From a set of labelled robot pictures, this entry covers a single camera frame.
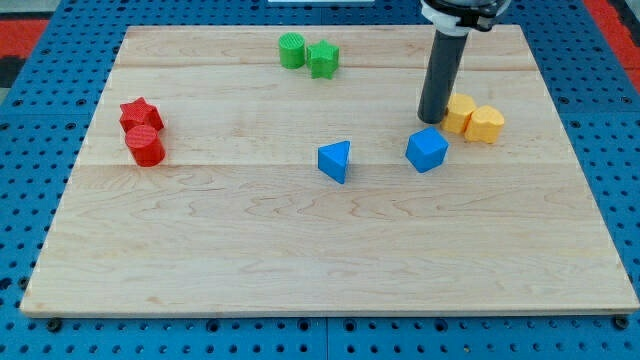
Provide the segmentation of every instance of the red block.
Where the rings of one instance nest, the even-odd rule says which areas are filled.
[[[149,125],[157,131],[164,128],[158,109],[148,104],[143,97],[132,103],[121,104],[120,109],[122,110],[120,125],[125,132],[139,125]]]
[[[129,129],[124,141],[136,164],[142,167],[157,165],[164,159],[164,147],[158,138],[158,131],[152,126],[138,125]]]

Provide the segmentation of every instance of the blue triangular prism block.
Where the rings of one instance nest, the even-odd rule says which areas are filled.
[[[344,184],[349,163],[349,148],[351,142],[321,146],[318,148],[318,169],[329,175],[333,180]]]

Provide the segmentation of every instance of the blue block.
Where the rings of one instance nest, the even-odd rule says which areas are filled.
[[[442,164],[447,148],[447,140],[435,128],[429,127],[409,137],[405,156],[423,173]]]
[[[344,184],[349,163],[349,141],[321,146],[318,148],[318,169],[333,180]]]

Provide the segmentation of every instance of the red cylinder block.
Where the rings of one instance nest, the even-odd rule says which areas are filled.
[[[142,167],[157,165],[164,159],[164,147],[158,137],[158,131],[153,126],[138,125],[129,129],[124,141],[136,164]]]

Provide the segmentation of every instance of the yellow hexagonal block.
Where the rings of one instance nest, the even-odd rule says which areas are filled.
[[[504,116],[500,111],[488,105],[481,106],[471,114],[464,138],[493,144],[498,140],[503,126]]]
[[[465,94],[453,94],[447,105],[447,115],[442,120],[442,130],[462,134],[467,128],[471,113],[476,109],[473,98]]]

